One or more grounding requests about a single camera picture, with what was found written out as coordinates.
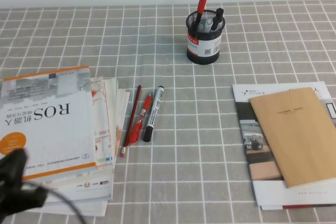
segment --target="black cable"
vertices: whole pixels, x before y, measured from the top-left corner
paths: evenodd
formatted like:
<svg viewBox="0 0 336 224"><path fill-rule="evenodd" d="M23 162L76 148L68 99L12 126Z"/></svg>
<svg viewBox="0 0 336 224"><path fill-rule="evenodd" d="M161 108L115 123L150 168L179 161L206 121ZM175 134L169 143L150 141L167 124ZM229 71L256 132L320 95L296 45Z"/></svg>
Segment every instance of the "black cable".
<svg viewBox="0 0 336 224"><path fill-rule="evenodd" d="M41 186L39 184L36 184L34 182L30 182L30 181L25 181L24 184L30 185L30 186L34 186L34 187L41 187L44 190L48 191L49 193L53 194L54 196L56 196L57 198L63 200L70 208L71 210L77 215L79 221L82 224L87 224L83 215L80 213L79 209L69 200L67 199L64 195L60 194L59 192L52 190L51 188L45 187L45 186Z"/></svg>

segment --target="orange circle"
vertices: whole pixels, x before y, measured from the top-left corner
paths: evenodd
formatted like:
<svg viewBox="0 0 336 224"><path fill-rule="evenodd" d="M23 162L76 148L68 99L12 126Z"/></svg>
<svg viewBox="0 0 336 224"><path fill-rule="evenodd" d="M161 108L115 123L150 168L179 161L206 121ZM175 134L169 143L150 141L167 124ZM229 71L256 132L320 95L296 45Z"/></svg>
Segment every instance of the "orange circle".
<svg viewBox="0 0 336 224"><path fill-rule="evenodd" d="M0 153L7 155L15 149L20 149L26 145L26 136L21 132L13 132L4 136L0 141Z"/></svg>

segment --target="pencil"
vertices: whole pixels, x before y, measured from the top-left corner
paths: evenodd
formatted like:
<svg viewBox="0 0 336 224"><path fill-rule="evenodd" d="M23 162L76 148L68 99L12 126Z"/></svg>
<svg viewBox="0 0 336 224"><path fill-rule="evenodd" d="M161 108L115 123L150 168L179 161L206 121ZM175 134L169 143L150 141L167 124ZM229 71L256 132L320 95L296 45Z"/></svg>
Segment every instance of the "pencil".
<svg viewBox="0 0 336 224"><path fill-rule="evenodd" d="M122 156L122 157L125 156L126 147L128 146L129 141L130 141L130 135L131 135L131 129L132 129L132 124L133 124L133 119L134 119L136 107L138 105L138 101L139 101L139 97L140 97L140 92L141 92L141 85L138 86L138 90L137 90L137 93L136 93L137 95L135 96L135 101L134 101L134 105L133 105L133 109L132 109L132 113L131 113L131 118L130 118L130 121L128 122L126 137L125 137L124 145L123 145L123 147L121 149L121 154L120 154L120 156Z"/></svg>

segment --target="brown notebook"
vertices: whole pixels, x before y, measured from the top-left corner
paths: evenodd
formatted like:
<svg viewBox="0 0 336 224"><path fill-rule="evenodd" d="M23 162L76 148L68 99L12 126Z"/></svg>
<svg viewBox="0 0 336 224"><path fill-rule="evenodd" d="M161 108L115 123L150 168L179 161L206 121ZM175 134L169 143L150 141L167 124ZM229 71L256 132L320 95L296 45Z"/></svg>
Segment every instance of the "brown notebook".
<svg viewBox="0 0 336 224"><path fill-rule="evenodd" d="M288 187L336 178L336 129L311 88L249 101Z"/></svg>

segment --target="black mesh pen holder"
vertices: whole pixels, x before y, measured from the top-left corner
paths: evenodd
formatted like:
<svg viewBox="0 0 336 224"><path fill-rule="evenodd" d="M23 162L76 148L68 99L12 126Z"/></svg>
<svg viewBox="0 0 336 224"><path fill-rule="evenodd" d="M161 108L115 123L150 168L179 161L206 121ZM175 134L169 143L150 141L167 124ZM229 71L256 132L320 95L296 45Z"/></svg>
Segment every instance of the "black mesh pen holder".
<svg viewBox="0 0 336 224"><path fill-rule="evenodd" d="M211 64L219 57L222 31L225 27L225 19L223 17L221 28L216 31L205 33L194 30L196 17L197 12L193 12L187 17L185 22L188 28L187 57L196 64ZM214 17L216 17L216 12L214 10L204 10L198 26L204 26L207 19L210 18L212 20Z"/></svg>

